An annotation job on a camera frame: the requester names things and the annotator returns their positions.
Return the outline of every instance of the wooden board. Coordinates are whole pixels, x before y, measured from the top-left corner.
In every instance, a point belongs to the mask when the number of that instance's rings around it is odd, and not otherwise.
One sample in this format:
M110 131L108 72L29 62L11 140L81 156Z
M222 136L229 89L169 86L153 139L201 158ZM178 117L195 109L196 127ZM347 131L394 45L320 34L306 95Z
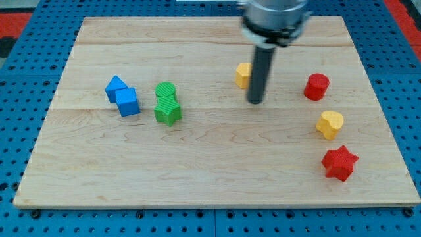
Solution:
M278 49L264 103L234 83L253 46L238 18L86 18L14 199L21 209L391 207L420 203L340 17L313 17ZM330 77L322 101L303 89ZM139 115L104 92L136 87ZM183 119L155 121L154 88L177 87ZM345 117L334 141L315 128ZM360 159L346 181L324 177L328 149Z

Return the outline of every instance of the metal robot end effector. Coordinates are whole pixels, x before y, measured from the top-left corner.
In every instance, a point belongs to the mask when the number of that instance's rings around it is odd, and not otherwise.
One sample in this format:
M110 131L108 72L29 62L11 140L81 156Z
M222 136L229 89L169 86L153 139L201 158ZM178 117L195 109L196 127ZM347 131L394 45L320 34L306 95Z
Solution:
M303 32L310 17L308 0L244 0L243 35L255 44L247 100L263 100L273 54L277 46L287 47Z

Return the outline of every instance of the star-shaped block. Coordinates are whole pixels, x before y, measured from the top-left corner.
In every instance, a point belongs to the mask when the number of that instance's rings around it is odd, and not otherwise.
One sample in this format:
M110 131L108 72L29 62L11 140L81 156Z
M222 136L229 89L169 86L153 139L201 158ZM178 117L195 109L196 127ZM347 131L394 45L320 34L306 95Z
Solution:
M326 178L335 177L346 181L354 171L354 163L358 157L343 145L337 150L329 150L323 157L322 164L326 168Z

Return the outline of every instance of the blue cube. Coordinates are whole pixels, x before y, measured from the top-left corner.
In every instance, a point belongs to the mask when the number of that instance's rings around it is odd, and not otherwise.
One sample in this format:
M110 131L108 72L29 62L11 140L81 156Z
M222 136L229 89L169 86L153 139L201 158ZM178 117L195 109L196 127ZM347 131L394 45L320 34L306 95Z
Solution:
M126 88L116 91L116 102L121 116L135 115L140 113L134 88Z
M116 91L121 89L126 89L127 85L124 83L118 76L112 77L110 83L105 88L105 93L107 93L108 100L111 103L116 102Z

